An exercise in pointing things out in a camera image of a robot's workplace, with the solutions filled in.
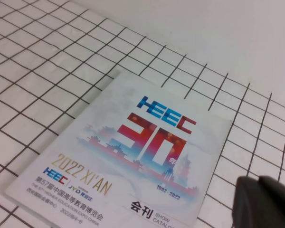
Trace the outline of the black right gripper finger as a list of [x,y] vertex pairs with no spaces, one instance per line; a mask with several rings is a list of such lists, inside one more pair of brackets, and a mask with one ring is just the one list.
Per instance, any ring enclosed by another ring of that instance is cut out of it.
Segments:
[[239,177],[232,218],[235,228],[285,228],[285,185],[269,176]]

